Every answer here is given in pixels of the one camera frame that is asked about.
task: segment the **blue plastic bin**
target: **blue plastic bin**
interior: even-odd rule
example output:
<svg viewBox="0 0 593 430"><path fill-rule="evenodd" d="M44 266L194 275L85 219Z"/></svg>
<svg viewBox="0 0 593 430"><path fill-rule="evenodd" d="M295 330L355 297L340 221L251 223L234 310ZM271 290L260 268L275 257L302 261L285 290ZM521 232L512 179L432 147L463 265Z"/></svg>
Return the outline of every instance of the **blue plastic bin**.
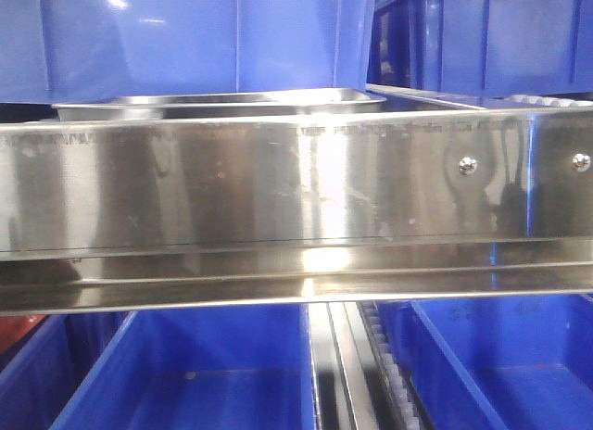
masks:
<svg viewBox="0 0 593 430"><path fill-rule="evenodd" d="M122 313L51 316L0 373L0 430L46 430L115 334Z"/></svg>
<svg viewBox="0 0 593 430"><path fill-rule="evenodd" d="M593 428L590 298L426 300L379 311L436 430Z"/></svg>
<svg viewBox="0 0 593 430"><path fill-rule="evenodd" d="M593 90L593 0L378 0L369 81L475 96Z"/></svg>
<svg viewBox="0 0 593 430"><path fill-rule="evenodd" d="M0 102L364 88L374 0L0 0Z"/></svg>
<svg viewBox="0 0 593 430"><path fill-rule="evenodd" d="M133 313L51 428L311 430L304 308Z"/></svg>

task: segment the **red object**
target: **red object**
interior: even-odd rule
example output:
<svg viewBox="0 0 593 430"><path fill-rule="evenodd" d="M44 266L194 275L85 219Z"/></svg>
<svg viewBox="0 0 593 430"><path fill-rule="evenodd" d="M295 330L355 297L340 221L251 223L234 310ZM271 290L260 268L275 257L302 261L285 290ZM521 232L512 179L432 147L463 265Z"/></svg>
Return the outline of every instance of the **red object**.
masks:
<svg viewBox="0 0 593 430"><path fill-rule="evenodd" d="M0 354L19 342L44 317L44 314L0 317Z"/></svg>

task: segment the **metal rail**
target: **metal rail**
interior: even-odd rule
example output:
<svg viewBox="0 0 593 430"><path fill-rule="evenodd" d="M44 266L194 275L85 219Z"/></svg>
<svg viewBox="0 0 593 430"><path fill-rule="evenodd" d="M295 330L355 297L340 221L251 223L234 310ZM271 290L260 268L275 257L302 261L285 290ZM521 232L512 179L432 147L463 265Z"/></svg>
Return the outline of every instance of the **metal rail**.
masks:
<svg viewBox="0 0 593 430"><path fill-rule="evenodd" d="M0 313L593 289L593 109L373 90L0 125Z"/></svg>

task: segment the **stainless steel tray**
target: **stainless steel tray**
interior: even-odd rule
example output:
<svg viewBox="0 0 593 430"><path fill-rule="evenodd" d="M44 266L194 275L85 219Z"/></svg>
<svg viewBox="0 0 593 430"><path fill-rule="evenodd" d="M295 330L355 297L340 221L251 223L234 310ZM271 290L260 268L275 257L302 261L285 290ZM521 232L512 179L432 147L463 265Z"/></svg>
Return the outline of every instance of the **stainless steel tray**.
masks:
<svg viewBox="0 0 593 430"><path fill-rule="evenodd" d="M378 112L385 98L354 89L125 96L97 104L54 105L63 121L163 120L313 113Z"/></svg>

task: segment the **metal shelf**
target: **metal shelf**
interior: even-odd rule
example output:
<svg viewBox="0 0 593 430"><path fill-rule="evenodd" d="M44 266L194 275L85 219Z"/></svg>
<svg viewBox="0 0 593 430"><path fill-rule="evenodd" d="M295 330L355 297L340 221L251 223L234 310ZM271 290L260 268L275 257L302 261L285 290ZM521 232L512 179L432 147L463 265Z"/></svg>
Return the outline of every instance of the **metal shelf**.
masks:
<svg viewBox="0 0 593 430"><path fill-rule="evenodd" d="M0 311L593 290L593 109L370 89L383 112L0 125Z"/></svg>

